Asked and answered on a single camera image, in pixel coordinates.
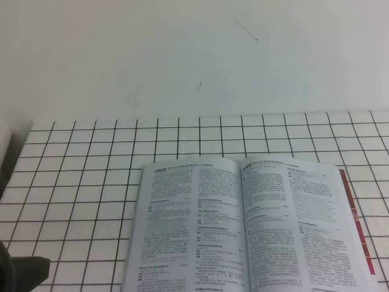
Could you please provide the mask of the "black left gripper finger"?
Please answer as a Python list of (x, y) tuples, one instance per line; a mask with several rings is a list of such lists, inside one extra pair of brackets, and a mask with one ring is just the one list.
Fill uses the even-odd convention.
[(1, 292), (32, 291), (49, 276), (50, 259), (12, 257), (1, 242)]

